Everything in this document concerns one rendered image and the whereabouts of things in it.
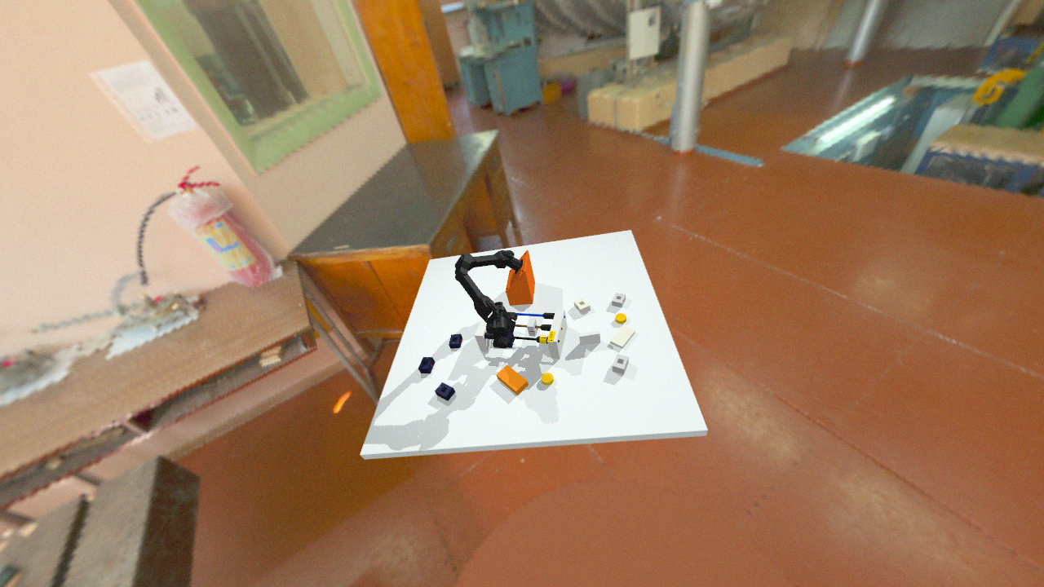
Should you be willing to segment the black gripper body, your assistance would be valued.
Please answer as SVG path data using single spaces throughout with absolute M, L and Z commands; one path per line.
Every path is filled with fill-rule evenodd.
M 517 322 L 517 313 L 507 312 L 507 315 L 508 315 L 507 319 L 507 333 L 508 333 L 511 332 L 512 320 L 514 320 L 514 322 Z M 493 348 L 507 348 L 508 343 L 511 343 L 511 339 L 508 339 L 507 335 L 505 337 L 495 337 L 493 339 Z

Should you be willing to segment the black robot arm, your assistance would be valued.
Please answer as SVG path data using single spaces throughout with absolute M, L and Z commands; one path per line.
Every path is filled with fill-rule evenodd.
M 515 254 L 512 253 L 512 250 L 499 250 L 493 255 L 477 257 L 473 257 L 469 254 L 462 254 L 460 255 L 458 262 L 455 264 L 455 279 L 462 284 L 462 288 L 467 291 L 467 296 L 472 298 L 477 315 L 482 316 L 484 322 L 487 322 L 487 332 L 489 334 L 495 334 L 496 337 L 505 337 L 507 335 L 508 315 L 506 308 L 503 306 L 502 302 L 493 303 L 490 297 L 481 294 L 480 289 L 478 289 L 467 272 L 472 271 L 473 267 L 495 265 L 496 268 L 504 268 L 504 271 L 506 271 L 506 266 L 508 266 L 511 267 L 511 271 L 515 271 L 517 274 L 523 265 L 523 259 L 519 260 L 514 258 L 514 255 Z M 492 315 L 491 312 L 493 312 Z

